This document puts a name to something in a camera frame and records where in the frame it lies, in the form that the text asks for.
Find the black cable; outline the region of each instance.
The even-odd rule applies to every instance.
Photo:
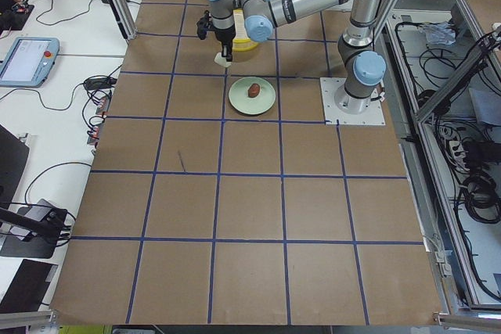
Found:
[[[36,18],[35,20],[37,20],[39,23],[41,23],[42,25],[46,25],[47,27],[53,27],[54,25],[57,25],[58,23],[62,23],[64,21],[70,21],[70,20],[73,20],[73,19],[76,19],[77,17],[79,16],[82,16],[82,15],[85,15],[86,13],[89,13],[91,12],[91,4],[92,2],[94,2],[95,0],[90,0],[88,2],[88,5],[87,5],[87,10],[84,11],[84,12],[81,12],[81,13],[78,13],[76,14],[75,16],[72,16],[72,17],[69,17],[67,19],[62,19],[62,20],[59,20],[59,21],[56,21],[55,23],[44,23],[43,21],[40,21],[40,17],[44,16],[46,13],[49,13],[51,12],[53,9],[54,9],[54,0],[50,0],[50,8],[47,9],[46,11],[40,13]]]
[[[61,108],[61,109],[57,109],[57,108],[54,108],[54,107],[49,107],[49,106],[47,106],[47,105],[44,103],[43,99],[41,98],[41,94],[40,94],[40,92],[39,92],[38,90],[35,90],[35,89],[29,89],[29,88],[15,88],[15,89],[11,90],[10,92],[7,92],[6,94],[4,94],[2,97],[0,97],[0,101],[2,101],[2,100],[3,100],[5,97],[7,97],[8,95],[11,95],[12,93],[17,92],[17,91],[35,92],[35,93],[37,93],[37,95],[38,95],[38,99],[40,100],[40,103],[41,103],[41,106],[42,106],[44,109],[47,109],[47,110],[52,110],[52,111],[66,111],[66,110],[68,110],[68,109],[71,107],[71,105],[73,104],[75,91],[76,91],[76,90],[77,90],[77,88],[78,88],[79,86],[81,86],[81,85],[83,85],[83,83],[80,83],[80,84],[76,85],[76,86],[73,88],[73,91],[71,92],[71,100],[70,100],[70,103],[69,103],[67,106],[65,106],[65,107],[63,107],[63,108]]]
[[[35,179],[33,179],[31,181],[31,183],[28,185],[28,187],[26,188],[26,191],[24,191],[24,204],[23,205],[27,205],[27,202],[28,202],[28,192],[30,191],[31,187],[33,186],[33,184],[43,175],[45,174],[46,172],[54,169],[54,168],[57,168],[57,167],[60,167],[60,166],[66,166],[68,164],[81,164],[81,165],[84,165],[84,166],[88,166],[88,167],[92,167],[92,165],[88,164],[88,163],[85,163],[85,162],[62,162],[62,163],[58,163],[58,164],[54,164],[52,165],[51,167],[47,167],[45,170],[43,170],[40,174],[38,174]]]
[[[466,235],[466,232],[464,231],[463,224],[461,223],[460,209],[459,209],[458,202],[456,202],[456,204],[454,205],[454,215],[456,217],[456,223],[457,223],[458,228],[460,230],[461,238],[462,238],[463,243],[464,243],[466,250],[467,250],[468,262],[470,264],[471,271],[473,272],[473,276],[475,278],[475,281],[477,282],[477,284],[481,288],[481,290],[484,291],[487,295],[489,295],[494,300],[501,301],[501,296],[496,295],[493,291],[488,289],[488,287],[484,284],[484,281],[482,280],[482,278],[480,278],[480,275],[478,274],[477,265],[475,264],[475,260],[474,260],[473,247],[471,245],[470,240],[468,239],[468,237]]]
[[[419,94],[417,92],[417,88],[421,89],[422,92],[424,92],[424,88],[423,88],[423,85],[421,85],[414,77],[413,69],[411,68],[409,61],[407,60],[407,55],[405,53],[405,46],[403,44],[402,39],[400,38],[399,29],[400,29],[400,27],[406,26],[406,25],[413,26],[413,27],[420,27],[421,25],[423,25],[423,23],[411,23],[409,21],[402,21],[401,23],[397,23],[395,25],[395,36],[397,37],[398,46],[400,47],[400,50],[402,51],[402,58],[404,60],[405,68],[407,69],[409,76],[410,76],[410,80],[413,84],[414,97],[417,99],[417,97],[419,96]]]
[[[440,52],[440,56],[437,56],[434,54],[435,51],[439,51]],[[454,54],[454,52],[450,51],[450,50],[447,50],[445,48],[428,48],[426,49],[421,55],[420,55],[420,58],[419,58],[419,61],[420,61],[420,67],[421,69],[423,70],[424,72],[424,76],[426,77],[426,79],[428,79],[428,81],[434,85],[436,88],[440,88],[440,86],[438,84],[436,84],[432,79],[431,77],[433,78],[437,78],[439,80],[447,80],[449,79],[449,77],[442,77],[442,76],[438,76],[438,75],[435,75],[435,74],[432,74],[430,71],[427,70],[426,68],[426,65],[430,62],[430,61],[438,61],[450,68],[453,68],[454,70],[457,68],[456,64],[454,64],[454,62],[449,59],[449,58],[446,58],[444,57],[444,52],[447,52],[447,53],[450,53],[450,54]]]

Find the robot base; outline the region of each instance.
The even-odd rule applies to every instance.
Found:
[[[337,89],[344,84],[344,78],[321,77],[320,88],[322,89],[323,114],[326,124],[346,124],[346,125],[385,125],[383,110],[380,101],[370,102],[369,106],[362,113],[352,115],[337,107],[334,100]],[[378,96],[374,89],[372,98]]]

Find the electrical cable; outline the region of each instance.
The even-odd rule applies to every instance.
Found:
[[[40,92],[39,92],[38,90],[35,90],[35,89],[30,89],[30,88],[15,88],[15,89],[11,90],[10,92],[7,92],[7,93],[6,93],[6,94],[4,94],[3,96],[1,96],[1,97],[0,97],[0,101],[2,101],[2,100],[3,100],[5,97],[7,97],[8,95],[11,95],[12,93],[17,92],[17,91],[35,92],[35,93],[37,93],[37,95],[38,95],[38,99],[40,100],[40,103],[41,103],[41,106],[42,106],[44,109],[47,109],[47,110],[52,110],[52,111],[66,111],[66,110],[68,110],[68,109],[71,107],[71,105],[73,104],[73,101],[74,101],[74,95],[75,95],[75,92],[76,92],[77,88],[78,88],[79,86],[82,86],[82,85],[83,85],[83,83],[80,83],[80,84],[77,84],[77,85],[73,88],[73,91],[71,92],[71,99],[70,99],[70,103],[69,103],[67,106],[65,106],[65,107],[63,107],[63,108],[60,108],[60,109],[57,109],[57,108],[55,108],[55,107],[50,107],[50,106],[47,106],[47,105],[44,103],[44,101],[43,101],[43,99],[42,99],[42,97],[41,97]]]
[[[436,56],[434,54],[435,51],[440,51],[440,56]],[[447,52],[451,55],[454,54],[454,52],[450,51],[450,50],[447,50],[445,48],[427,48],[426,50],[424,50],[424,52],[420,55],[420,67],[421,69],[423,70],[424,72],[424,76],[426,77],[426,79],[428,79],[428,81],[433,85],[435,86],[436,88],[440,88],[439,85],[437,85],[432,79],[431,77],[433,78],[437,78],[439,80],[448,80],[449,77],[442,77],[442,76],[438,76],[436,74],[433,74],[431,73],[430,71],[427,70],[426,68],[426,65],[430,62],[430,61],[438,61],[450,68],[453,68],[454,70],[457,68],[456,64],[454,64],[454,62],[449,59],[449,58],[446,58],[444,57],[444,52]]]
[[[87,167],[92,167],[92,165],[90,165],[89,163],[86,163],[86,162],[62,162],[62,163],[58,163],[58,164],[54,164],[52,165],[51,167],[47,167],[46,169],[44,169],[40,174],[38,174],[32,181],[31,183],[27,186],[26,188],[26,191],[24,191],[24,204],[23,205],[27,205],[27,202],[28,202],[28,193],[31,189],[31,187],[33,187],[33,184],[45,173],[47,173],[48,171],[50,170],[53,170],[54,168],[57,168],[57,167],[60,167],[60,166],[66,166],[68,164],[80,164],[80,165],[83,165],[83,166],[87,166]]]
[[[72,17],[69,17],[67,19],[62,19],[62,20],[59,20],[59,21],[56,21],[55,23],[44,23],[43,21],[40,21],[40,17],[44,16],[45,14],[51,12],[53,9],[54,9],[54,0],[50,0],[50,8],[47,9],[46,11],[40,13],[36,18],[35,20],[38,21],[39,23],[41,23],[42,25],[46,25],[47,27],[53,27],[54,25],[57,25],[58,23],[62,23],[62,22],[65,22],[65,21],[70,21],[70,20],[73,20],[73,19],[76,19],[77,17],[79,16],[82,16],[82,15],[85,15],[86,13],[89,13],[91,11],[91,4],[92,2],[94,2],[95,0],[90,0],[87,4],[87,10],[84,11],[84,12],[80,12]]]
[[[407,60],[407,55],[405,53],[405,46],[403,44],[402,39],[400,38],[399,29],[402,26],[420,27],[421,25],[423,25],[423,23],[411,23],[409,21],[402,21],[401,23],[397,23],[395,25],[395,36],[397,37],[398,46],[400,47],[400,50],[402,51],[402,58],[404,60],[405,68],[407,69],[407,71],[409,73],[410,80],[413,84],[413,93],[414,93],[414,97],[416,99],[419,96],[419,94],[417,92],[417,88],[421,89],[421,91],[424,92],[424,87],[414,77],[413,69],[411,68],[409,61]]]
[[[440,140],[439,128],[440,127],[450,127],[450,126],[448,126],[447,124],[440,124],[440,121],[441,121],[441,117],[437,116],[435,119],[435,122],[434,122],[435,123],[434,135],[435,135],[435,138],[437,139],[438,147],[441,150],[441,153],[444,153],[444,150],[443,150],[444,146],[443,146],[442,141]],[[466,122],[463,120],[447,120],[446,123],[451,123],[451,122],[465,124],[465,125],[471,127],[472,129],[475,129],[476,131],[479,131],[481,134],[483,134],[483,132],[481,132],[481,130],[475,124],[472,124],[470,122]],[[447,158],[445,158],[445,159],[446,159],[446,162],[449,166],[449,172],[450,172],[451,176],[453,176],[453,179],[458,179],[458,176],[456,174],[455,169],[453,167],[451,167],[451,165],[447,161]],[[478,208],[478,206],[486,208],[487,205],[489,205],[490,203],[494,203],[496,216],[494,218],[487,219],[487,221],[488,221],[488,223],[491,223],[491,224],[499,223],[499,220],[501,220],[501,213],[500,213],[500,209],[499,209],[501,207],[501,201],[499,200],[499,197],[497,196],[496,191],[494,190],[494,188],[492,186],[490,187],[491,188],[490,191],[487,190],[487,193],[488,193],[487,197],[490,195],[490,198],[488,198],[488,199],[485,198],[486,192],[482,192],[482,195],[479,195],[480,199],[475,199],[474,196],[469,197],[469,196],[471,196],[471,193],[475,194],[478,192],[474,191],[474,187],[470,187],[470,189],[473,188],[472,192],[469,191],[468,185],[470,183],[467,179],[465,179],[464,181],[458,180],[458,186],[461,187],[459,194],[456,190],[456,185],[453,186],[453,189],[454,189],[453,211],[454,211],[456,223],[458,225],[458,229],[460,230],[461,238],[463,240],[463,243],[465,245],[465,249],[467,251],[468,263],[470,265],[470,268],[472,270],[472,273],[473,273],[473,276],[474,276],[476,283],[482,289],[482,291],[484,291],[491,298],[493,298],[497,301],[501,301],[501,297],[496,295],[493,291],[491,291],[485,285],[484,281],[481,279],[481,277],[478,273],[477,266],[476,266],[475,260],[474,260],[473,246],[471,245],[471,241],[468,239],[468,237],[466,235],[466,231],[464,230],[463,224],[460,220],[460,214],[459,214],[460,204],[462,203],[465,206],[465,209],[467,210],[468,215],[470,215],[476,221],[480,221],[481,223],[486,223],[485,220],[487,218],[480,216],[480,214],[478,214],[476,208]],[[490,177],[486,174],[483,177],[483,179],[485,181],[489,181]],[[476,178],[470,177],[470,182],[475,184],[475,183],[477,183],[477,180],[476,180]],[[485,189],[485,187],[489,184],[490,183],[483,184],[482,188]]]
[[[5,38],[7,38],[8,36],[10,36],[10,32],[11,32],[12,30],[13,30],[13,29],[10,27],[10,28],[9,28],[9,31],[7,31],[7,34],[6,34],[6,35],[4,35],[3,37],[0,37],[0,39],[5,39]]]

